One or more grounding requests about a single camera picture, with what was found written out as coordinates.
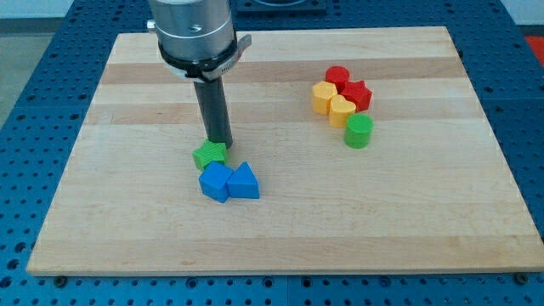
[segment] yellow block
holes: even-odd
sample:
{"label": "yellow block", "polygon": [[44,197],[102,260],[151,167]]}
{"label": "yellow block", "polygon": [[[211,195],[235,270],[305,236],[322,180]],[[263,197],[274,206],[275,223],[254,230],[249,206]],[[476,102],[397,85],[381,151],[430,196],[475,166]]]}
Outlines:
{"label": "yellow block", "polygon": [[312,87],[312,108],[315,112],[327,115],[331,98],[338,94],[337,87],[331,82],[318,82]]}
{"label": "yellow block", "polygon": [[341,94],[331,99],[329,111],[329,124],[335,128],[345,128],[348,118],[355,113],[357,107],[351,101],[347,101]]}

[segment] green star block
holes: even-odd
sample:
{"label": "green star block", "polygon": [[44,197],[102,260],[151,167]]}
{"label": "green star block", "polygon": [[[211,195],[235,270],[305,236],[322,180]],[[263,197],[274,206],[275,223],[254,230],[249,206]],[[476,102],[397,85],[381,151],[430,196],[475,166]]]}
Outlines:
{"label": "green star block", "polygon": [[210,162],[225,164],[228,159],[227,146],[225,143],[213,143],[206,139],[200,148],[193,151],[193,159],[196,168],[201,171],[204,171]]}
{"label": "green star block", "polygon": [[359,113],[350,116],[346,124],[346,133],[343,138],[346,145],[354,149],[366,147],[371,141],[373,127],[374,123],[372,122],[372,118],[368,115]]}

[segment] toy block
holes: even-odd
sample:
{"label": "toy block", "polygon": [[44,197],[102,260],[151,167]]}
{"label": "toy block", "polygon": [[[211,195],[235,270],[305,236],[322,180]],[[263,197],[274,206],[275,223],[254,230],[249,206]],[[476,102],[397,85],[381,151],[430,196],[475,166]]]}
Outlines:
{"label": "toy block", "polygon": [[213,143],[207,139],[200,148],[193,151],[193,160],[195,160],[196,168],[201,171],[206,169],[210,162],[225,164],[228,158],[225,143]]}
{"label": "toy block", "polygon": [[233,198],[258,199],[258,181],[247,162],[243,162],[227,180],[229,196]]}
{"label": "toy block", "polygon": [[343,140],[346,145],[361,149],[368,145],[371,140],[374,122],[366,114],[355,114],[348,118],[346,123],[346,133]]}
{"label": "toy block", "polygon": [[331,82],[318,82],[312,87],[312,108],[316,113],[328,115],[331,99],[338,94],[337,87]]}
{"label": "toy block", "polygon": [[366,111],[370,107],[372,91],[365,85],[365,81],[345,82],[342,96],[347,101],[355,103],[357,110],[355,112]]}
{"label": "toy block", "polygon": [[326,70],[325,81],[334,83],[337,86],[337,91],[343,91],[344,83],[349,81],[349,70],[342,66],[333,66]]}
{"label": "toy block", "polygon": [[346,121],[355,113],[356,108],[353,102],[347,101],[342,95],[335,95],[331,99],[329,124],[335,128],[345,128]]}
{"label": "toy block", "polygon": [[206,167],[198,178],[201,184],[202,193],[209,196],[215,201],[225,203],[229,198],[229,189],[227,188],[227,180],[234,171],[225,165],[212,161]]}

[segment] wooden board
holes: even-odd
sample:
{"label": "wooden board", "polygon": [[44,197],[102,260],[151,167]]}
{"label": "wooden board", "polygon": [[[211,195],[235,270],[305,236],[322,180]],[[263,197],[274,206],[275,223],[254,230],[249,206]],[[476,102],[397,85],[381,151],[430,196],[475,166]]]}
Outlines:
{"label": "wooden board", "polygon": [[[34,275],[531,271],[544,246],[444,27],[254,32],[224,78],[262,199],[199,190],[190,82],[123,34],[34,248]],[[374,91],[363,150],[312,112],[331,65]]]}

